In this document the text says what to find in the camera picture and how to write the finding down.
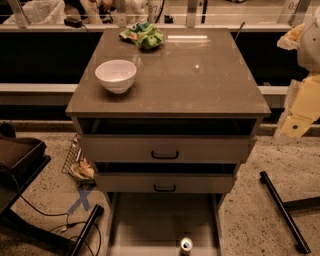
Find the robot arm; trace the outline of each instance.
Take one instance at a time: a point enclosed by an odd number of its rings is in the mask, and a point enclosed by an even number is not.
[[[280,134],[288,137],[301,137],[320,117],[320,7],[299,28],[298,64],[310,73],[299,83],[288,116],[279,124]]]

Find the top drawer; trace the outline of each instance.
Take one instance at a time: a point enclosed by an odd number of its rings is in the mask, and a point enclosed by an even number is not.
[[[246,162],[255,139],[197,136],[80,136],[90,162]]]

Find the metal rod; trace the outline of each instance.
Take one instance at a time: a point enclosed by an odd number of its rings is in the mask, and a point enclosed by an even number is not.
[[[16,19],[16,24],[19,28],[27,28],[30,25],[19,0],[8,0],[8,4]]]
[[[320,197],[305,198],[284,202],[287,211],[314,210],[320,208]]]
[[[303,23],[310,2],[311,0],[285,0],[278,23],[287,23],[293,27]]]
[[[206,15],[207,15],[207,8],[208,8],[208,0],[203,1],[203,9],[202,9],[202,17],[201,17],[201,23],[206,23]]]
[[[300,233],[296,223],[292,219],[290,213],[286,210],[284,203],[282,202],[277,190],[273,186],[267,173],[263,171],[263,172],[260,172],[260,175],[261,175],[262,183],[264,183],[267,186],[271,196],[273,197],[275,203],[278,206],[278,209],[280,210],[280,212],[281,212],[283,218],[285,219],[287,225],[289,226],[294,238],[296,239],[296,241],[298,243],[298,250],[304,254],[310,253],[311,250],[310,250],[307,242],[304,240],[303,236],[301,235],[301,233]]]
[[[104,209],[102,206],[100,206],[98,204],[95,205],[95,207],[93,208],[85,226],[83,227],[83,229],[78,237],[78,240],[75,242],[75,245],[74,245],[71,253],[69,254],[70,256],[78,255],[78,252],[80,251],[81,246],[83,245],[87,235],[89,234],[92,225],[94,224],[96,218],[103,213],[103,211],[104,211]]]

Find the plastic bag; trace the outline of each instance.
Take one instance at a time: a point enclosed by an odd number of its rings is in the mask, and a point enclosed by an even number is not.
[[[154,24],[149,22],[139,22],[132,28],[121,32],[119,37],[123,40],[129,40],[145,50],[155,48],[164,41],[163,33]]]
[[[64,24],[65,3],[62,0],[34,0],[26,2],[22,7],[31,24]],[[15,24],[16,19],[11,15],[3,24]]]

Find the white bowl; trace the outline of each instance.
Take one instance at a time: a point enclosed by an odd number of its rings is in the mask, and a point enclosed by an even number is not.
[[[136,66],[127,60],[110,60],[96,69],[96,77],[108,91],[119,94],[126,92],[136,78]]]

